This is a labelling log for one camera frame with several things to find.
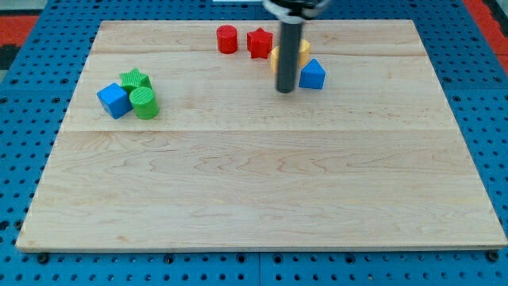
blue block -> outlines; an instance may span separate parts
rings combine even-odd
[[[98,92],[97,96],[101,101],[102,107],[114,119],[120,118],[133,109],[129,101],[129,95],[116,83],[111,83],[108,87]]]
[[[298,86],[303,88],[323,89],[325,76],[325,69],[319,64],[318,60],[312,59],[300,71],[300,84]]]

red star block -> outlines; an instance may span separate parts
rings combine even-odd
[[[258,57],[267,59],[271,51],[273,33],[265,32],[263,28],[258,28],[254,32],[247,33],[247,50],[251,53],[251,59]]]

yellow cylinder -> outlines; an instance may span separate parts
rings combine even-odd
[[[298,50],[298,67],[303,68],[309,62],[310,58],[310,43],[302,39],[300,41],[300,49]],[[279,46],[273,48],[270,52],[270,67],[271,70],[277,72],[277,63],[279,62]]]

wood grain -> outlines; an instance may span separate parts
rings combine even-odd
[[[325,89],[277,94],[219,21],[105,21],[17,247],[27,252],[388,251],[507,244],[411,21],[312,21]],[[95,93],[133,67],[161,113]]]

